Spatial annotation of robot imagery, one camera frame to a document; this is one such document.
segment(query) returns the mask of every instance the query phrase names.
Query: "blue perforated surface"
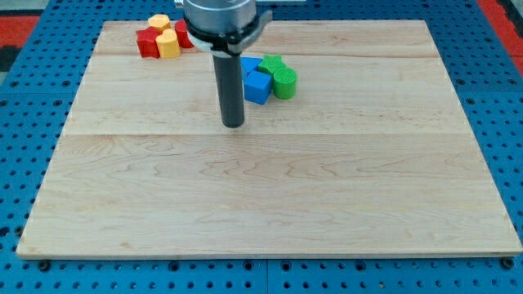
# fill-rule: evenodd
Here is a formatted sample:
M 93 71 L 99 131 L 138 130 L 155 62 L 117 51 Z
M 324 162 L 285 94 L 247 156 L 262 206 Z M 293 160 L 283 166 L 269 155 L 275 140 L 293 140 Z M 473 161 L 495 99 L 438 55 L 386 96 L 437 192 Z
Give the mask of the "blue perforated surface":
M 523 232 L 523 81 L 473 1 L 309 0 L 277 20 L 424 19 Z M 523 292 L 521 257 L 402 261 L 22 261 L 14 250 L 104 20 L 168 0 L 51 1 L 0 87 L 0 292 Z

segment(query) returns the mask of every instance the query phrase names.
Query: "green cylinder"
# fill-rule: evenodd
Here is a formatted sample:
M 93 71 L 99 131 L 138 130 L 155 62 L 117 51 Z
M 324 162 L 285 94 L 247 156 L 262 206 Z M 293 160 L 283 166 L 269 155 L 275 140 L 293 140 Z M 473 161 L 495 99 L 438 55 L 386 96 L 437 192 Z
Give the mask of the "green cylinder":
M 291 99 L 296 95 L 297 74 L 294 69 L 282 67 L 275 71 L 273 75 L 274 94 L 279 99 Z

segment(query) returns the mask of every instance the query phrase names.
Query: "green block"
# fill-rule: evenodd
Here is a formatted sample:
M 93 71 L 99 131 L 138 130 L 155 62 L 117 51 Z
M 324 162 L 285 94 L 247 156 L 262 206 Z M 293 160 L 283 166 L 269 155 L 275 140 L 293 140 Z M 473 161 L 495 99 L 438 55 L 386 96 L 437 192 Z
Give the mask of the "green block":
M 285 67 L 281 56 L 264 55 L 263 61 L 258 65 L 258 71 L 272 76 L 281 67 Z
M 282 67 L 273 75 L 273 90 L 276 98 L 291 99 L 296 95 L 297 74 L 294 69 Z

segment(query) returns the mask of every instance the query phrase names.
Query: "black cylinder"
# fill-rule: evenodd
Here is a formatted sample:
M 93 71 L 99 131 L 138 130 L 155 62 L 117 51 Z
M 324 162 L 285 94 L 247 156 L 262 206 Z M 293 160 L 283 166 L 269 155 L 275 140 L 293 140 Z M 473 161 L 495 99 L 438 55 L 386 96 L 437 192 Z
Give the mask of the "black cylinder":
M 221 121 L 226 127 L 239 127 L 244 123 L 244 87 L 239 56 L 221 58 L 213 56 L 214 72 L 220 99 Z

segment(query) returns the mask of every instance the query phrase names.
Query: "wooden plank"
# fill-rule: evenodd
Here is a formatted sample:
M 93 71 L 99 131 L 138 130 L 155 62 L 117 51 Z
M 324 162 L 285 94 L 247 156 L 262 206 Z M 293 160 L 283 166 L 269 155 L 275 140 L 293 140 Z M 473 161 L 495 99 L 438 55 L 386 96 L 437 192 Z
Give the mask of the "wooden plank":
M 521 243 L 422 21 L 274 22 L 297 96 L 220 123 L 208 54 L 105 24 L 17 248 L 29 259 L 510 256 Z

